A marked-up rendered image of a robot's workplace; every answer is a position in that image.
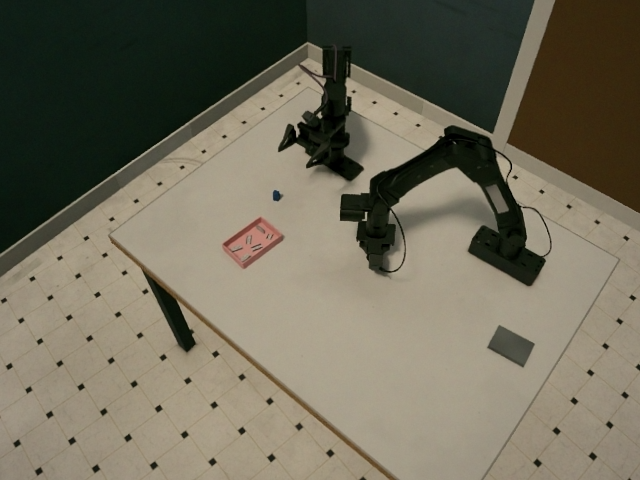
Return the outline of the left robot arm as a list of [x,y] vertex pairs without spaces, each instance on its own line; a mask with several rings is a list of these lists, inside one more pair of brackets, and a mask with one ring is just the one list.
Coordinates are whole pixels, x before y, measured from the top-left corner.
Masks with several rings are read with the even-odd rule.
[[[449,135],[450,133],[457,134]],[[392,207],[416,186],[457,167],[482,189],[494,212],[500,233],[482,225],[471,242],[529,276],[537,277],[546,259],[525,248],[527,235],[523,212],[509,192],[496,160],[496,152],[471,142],[452,141],[445,144],[452,139],[471,140],[493,148],[491,139],[485,135],[455,125],[448,126],[444,129],[444,137],[430,148],[402,165],[372,177],[369,193],[342,194],[340,221],[362,222],[367,212],[370,225],[384,227],[389,221],[390,209],[380,197]],[[417,158],[418,156],[420,157]],[[417,159],[414,160],[415,158]],[[388,177],[376,189],[377,184],[386,176]]]

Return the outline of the pink rectangular tray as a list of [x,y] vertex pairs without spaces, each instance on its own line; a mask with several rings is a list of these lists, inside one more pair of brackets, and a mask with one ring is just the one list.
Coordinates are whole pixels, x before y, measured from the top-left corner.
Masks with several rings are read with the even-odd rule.
[[[265,234],[263,234],[258,229],[256,229],[256,225],[259,225],[261,228],[263,228],[265,230],[264,231]],[[268,233],[271,234],[271,235],[273,234],[271,240],[267,239]],[[251,236],[251,244],[246,244],[247,235],[252,235]],[[240,267],[245,269],[249,265],[251,265],[253,262],[255,262],[257,259],[259,259],[261,256],[263,256],[265,253],[267,253],[269,250],[271,250],[273,247],[275,247],[277,244],[279,244],[282,241],[281,235],[280,236],[279,235],[280,235],[280,232],[277,229],[275,229],[270,223],[268,223],[263,217],[260,216],[257,219],[255,219],[253,222],[248,224],[246,227],[241,229],[239,232],[234,234],[232,237],[227,239],[225,242],[223,242],[222,243],[222,247],[223,247],[223,250]],[[274,240],[275,238],[276,238],[276,240]],[[271,241],[273,241],[273,242],[271,242]],[[256,250],[256,251],[252,252],[251,247],[256,246],[258,244],[262,245],[262,248],[259,249],[260,251]],[[266,246],[267,244],[268,244],[268,246]],[[243,249],[235,251],[235,252],[232,252],[231,248],[235,247],[235,246],[238,246],[238,245],[242,245]],[[265,248],[263,248],[263,247],[265,247]],[[235,258],[235,256],[233,256],[233,254],[231,254],[231,253],[233,253],[239,260],[244,255],[246,255],[247,253],[249,253],[251,255],[251,257],[249,259],[247,259],[245,262],[242,263],[241,260],[240,260],[241,262],[239,262],[239,260],[237,260],[237,258]],[[255,253],[257,253],[257,254],[255,254]]]

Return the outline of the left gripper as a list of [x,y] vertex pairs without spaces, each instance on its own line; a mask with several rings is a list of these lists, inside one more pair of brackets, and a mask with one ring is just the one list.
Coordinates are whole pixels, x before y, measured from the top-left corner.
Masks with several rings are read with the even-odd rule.
[[380,228],[370,225],[368,221],[358,222],[356,241],[360,241],[359,247],[370,255],[369,265],[382,266],[383,252],[390,250],[390,244],[394,246],[396,225],[388,224],[387,229],[387,224]]

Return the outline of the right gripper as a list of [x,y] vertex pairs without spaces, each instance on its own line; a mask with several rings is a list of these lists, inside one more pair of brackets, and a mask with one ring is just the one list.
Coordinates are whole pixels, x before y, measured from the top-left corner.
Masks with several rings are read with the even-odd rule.
[[[314,115],[313,113],[311,114]],[[314,166],[318,166],[318,165],[328,164],[330,162],[330,156],[331,156],[330,137],[335,133],[335,129],[333,128],[334,125],[331,121],[327,122],[325,117],[319,118],[316,115],[314,116],[319,122],[317,127],[316,128],[309,127],[306,123],[300,121],[297,124],[298,129],[300,131],[300,134],[298,136],[296,135],[296,130],[294,129],[294,125],[289,123],[286,127],[284,137],[278,147],[278,152],[281,152],[291,147],[295,143],[307,150],[311,150],[313,147],[318,149],[314,153],[314,155],[310,158],[310,160],[307,162],[306,169]],[[326,136],[324,133],[327,134],[328,136]],[[320,159],[313,162],[318,157],[320,157]]]

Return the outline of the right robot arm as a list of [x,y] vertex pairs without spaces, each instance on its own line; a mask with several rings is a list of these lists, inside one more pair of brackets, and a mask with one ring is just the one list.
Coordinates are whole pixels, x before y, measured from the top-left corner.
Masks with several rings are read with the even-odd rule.
[[[331,50],[331,48],[329,48],[330,46],[322,46],[322,76],[326,75],[335,77],[335,50]],[[331,78],[325,78],[326,83],[324,84],[324,88],[327,91],[328,100],[326,104],[327,106],[321,111],[321,116],[325,117],[327,122],[331,121],[334,125],[333,128],[335,129],[335,133],[330,137],[330,162],[324,165],[347,180],[352,181],[363,171],[363,166],[344,155],[344,148],[349,145],[350,141],[350,133],[345,132],[344,125],[346,123],[345,116],[349,116],[352,105],[352,97],[349,96],[347,96],[346,105],[345,97],[347,94],[347,87],[344,84],[346,83],[346,67],[347,78],[350,78],[350,63],[351,46],[342,46],[342,50],[337,50],[336,84],[329,84],[334,83],[333,80]],[[345,68],[344,72],[343,68]],[[343,114],[343,111],[345,111],[345,115]],[[307,125],[312,128],[316,128],[319,124],[316,117],[307,111],[304,112],[302,118],[305,120]]]

